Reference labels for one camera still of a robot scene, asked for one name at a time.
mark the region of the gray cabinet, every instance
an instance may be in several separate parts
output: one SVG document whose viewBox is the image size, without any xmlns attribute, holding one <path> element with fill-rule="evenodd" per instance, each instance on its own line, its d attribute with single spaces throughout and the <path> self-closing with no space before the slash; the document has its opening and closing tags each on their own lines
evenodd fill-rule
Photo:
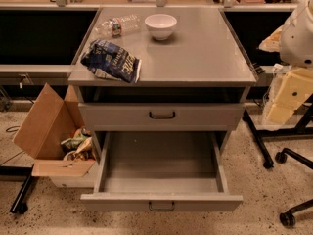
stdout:
<svg viewBox="0 0 313 235">
<path fill-rule="evenodd" d="M 232 211 L 243 198 L 229 192 L 220 156 L 256 81 L 249 61 L 218 8 L 105 7 L 99 21 L 130 12 L 171 14 L 178 30 L 165 42 L 143 25 L 112 39 L 142 59 L 136 84 L 73 66 L 69 83 L 100 157 L 94 192 L 81 200 L 104 212 Z"/>
</svg>

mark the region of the terrazzo floor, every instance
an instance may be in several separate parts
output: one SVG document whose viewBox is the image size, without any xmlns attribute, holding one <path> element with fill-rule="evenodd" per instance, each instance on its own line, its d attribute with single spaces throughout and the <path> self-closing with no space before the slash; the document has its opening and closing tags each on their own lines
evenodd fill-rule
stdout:
<svg viewBox="0 0 313 235">
<path fill-rule="evenodd" d="M 21 150 L 12 143 L 26 112 L 0 113 L 0 164 Z M 258 115 L 252 116 L 255 121 Z M 274 158 L 289 147 L 313 157 L 313 141 L 269 140 L 266 146 Z M 309 235 L 313 234 L 313 209 L 295 215 L 294 228 L 284 227 L 279 213 L 312 199 L 313 172 L 288 159 L 273 169 L 263 167 L 263 158 L 245 122 L 229 139 L 222 155 L 229 190 L 244 202 L 233 212 L 93 212 L 80 202 L 80 195 L 92 189 L 57 188 L 49 178 L 38 178 L 27 195 L 28 211 L 9 210 L 22 183 L 0 181 L 0 234 L 212 234 L 212 235 Z M 20 154 L 4 165 L 32 165 L 32 158 Z"/>
</svg>

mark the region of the closed drawer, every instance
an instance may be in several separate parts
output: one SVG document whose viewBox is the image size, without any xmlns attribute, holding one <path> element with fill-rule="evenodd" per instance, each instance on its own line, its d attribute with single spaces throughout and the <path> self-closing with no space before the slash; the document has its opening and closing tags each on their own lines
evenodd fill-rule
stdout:
<svg viewBox="0 0 313 235">
<path fill-rule="evenodd" d="M 107 132 L 93 194 L 97 212 L 230 212 L 230 195 L 211 132 Z"/>
<path fill-rule="evenodd" d="M 233 130 L 243 115 L 242 104 L 79 104 L 88 129 Z"/>
</svg>

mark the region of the chair leg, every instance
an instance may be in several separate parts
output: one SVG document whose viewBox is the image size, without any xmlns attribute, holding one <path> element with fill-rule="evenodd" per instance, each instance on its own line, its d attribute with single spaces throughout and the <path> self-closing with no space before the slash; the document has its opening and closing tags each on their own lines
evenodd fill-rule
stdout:
<svg viewBox="0 0 313 235">
<path fill-rule="evenodd" d="M 294 213 L 306 210 L 308 208 L 313 207 L 313 199 L 307 202 L 304 202 L 298 206 L 295 206 L 285 213 L 280 214 L 280 221 L 284 226 L 292 227 L 295 225 L 295 218 L 293 216 Z"/>
<path fill-rule="evenodd" d="M 287 155 L 291 156 L 295 160 L 301 162 L 303 165 L 313 169 L 313 162 L 301 156 L 300 154 L 294 152 L 289 148 L 284 148 L 282 152 L 277 153 L 275 156 L 275 160 L 277 163 L 283 164 L 287 160 Z M 284 226 L 292 227 L 295 225 L 295 218 L 293 216 L 294 213 L 306 210 L 308 208 L 313 207 L 313 199 L 307 202 L 304 202 L 298 206 L 295 206 L 288 211 L 280 214 L 280 221 Z"/>
<path fill-rule="evenodd" d="M 293 157 L 295 160 L 304 164 L 305 166 L 313 169 L 313 162 L 301 156 L 300 154 L 294 152 L 289 148 L 284 148 L 282 152 L 277 153 L 275 156 L 275 160 L 277 163 L 283 164 L 287 160 L 287 155 Z"/>
</svg>

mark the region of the snack bag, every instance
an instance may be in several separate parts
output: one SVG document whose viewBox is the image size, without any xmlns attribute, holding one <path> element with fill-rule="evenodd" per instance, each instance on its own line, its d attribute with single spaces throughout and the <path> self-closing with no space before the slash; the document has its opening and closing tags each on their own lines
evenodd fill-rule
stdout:
<svg viewBox="0 0 313 235">
<path fill-rule="evenodd" d="M 121 79 L 128 83 L 139 79 L 141 60 L 106 40 L 93 41 L 80 62 L 99 78 Z"/>
</svg>

